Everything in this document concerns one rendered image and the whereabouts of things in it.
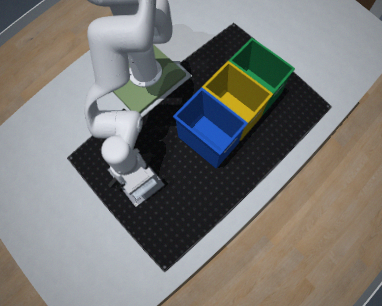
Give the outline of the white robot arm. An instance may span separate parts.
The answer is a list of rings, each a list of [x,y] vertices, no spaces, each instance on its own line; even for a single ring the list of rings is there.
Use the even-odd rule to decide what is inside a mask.
[[[155,59],[153,44],[167,43],[172,37],[170,6],[168,0],[87,1],[110,7],[113,16],[94,20],[87,30],[95,82],[85,99],[85,118],[92,136],[106,138],[102,156],[128,183],[124,188],[131,195],[155,177],[150,168],[144,170],[138,163],[139,150],[133,150],[142,128],[141,114],[99,110],[97,99],[120,89],[129,79],[139,87],[158,82],[162,68]]]

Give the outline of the blue bin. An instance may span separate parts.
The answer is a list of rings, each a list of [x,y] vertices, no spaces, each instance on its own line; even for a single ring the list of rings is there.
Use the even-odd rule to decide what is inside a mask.
[[[238,145],[248,124],[202,87],[173,118],[178,137],[215,168]]]

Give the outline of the green bin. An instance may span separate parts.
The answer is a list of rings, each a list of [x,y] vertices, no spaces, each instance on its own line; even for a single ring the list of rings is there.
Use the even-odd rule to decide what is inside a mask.
[[[295,70],[292,65],[253,38],[229,62],[273,93],[268,100],[270,105],[266,105],[263,114],[281,95],[291,73]]]

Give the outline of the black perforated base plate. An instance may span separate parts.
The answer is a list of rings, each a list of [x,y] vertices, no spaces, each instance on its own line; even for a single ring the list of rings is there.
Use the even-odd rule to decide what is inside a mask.
[[[251,38],[235,23],[180,62],[192,76],[143,119],[135,148],[165,184],[135,207],[91,136],[67,157],[107,209],[166,272],[226,217],[331,109],[293,72],[281,95],[217,167],[178,137],[173,115]]]

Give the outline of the yellow open bin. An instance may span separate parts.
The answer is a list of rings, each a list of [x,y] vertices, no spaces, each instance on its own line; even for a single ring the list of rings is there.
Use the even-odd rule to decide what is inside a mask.
[[[267,105],[266,102],[273,95],[273,93],[229,61],[202,88],[248,122],[243,130],[240,141],[254,126],[253,119],[256,119],[257,115],[261,118]]]

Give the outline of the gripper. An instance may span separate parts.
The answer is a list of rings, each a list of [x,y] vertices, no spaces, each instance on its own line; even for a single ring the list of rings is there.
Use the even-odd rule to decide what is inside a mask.
[[[152,156],[153,156],[153,154],[151,152],[149,152],[143,156],[138,156],[138,154],[137,154],[137,157],[138,157],[137,160],[143,169],[144,168],[147,169],[149,167],[148,163],[151,161]],[[114,178],[108,184],[108,186],[110,188],[114,188],[114,187],[117,188],[119,186],[120,187],[125,186],[126,185],[125,183],[127,183],[127,182],[125,181],[125,179],[122,178],[122,175],[119,175],[118,173],[116,173],[111,167],[110,167],[110,169],[111,169],[112,174],[114,175]]]

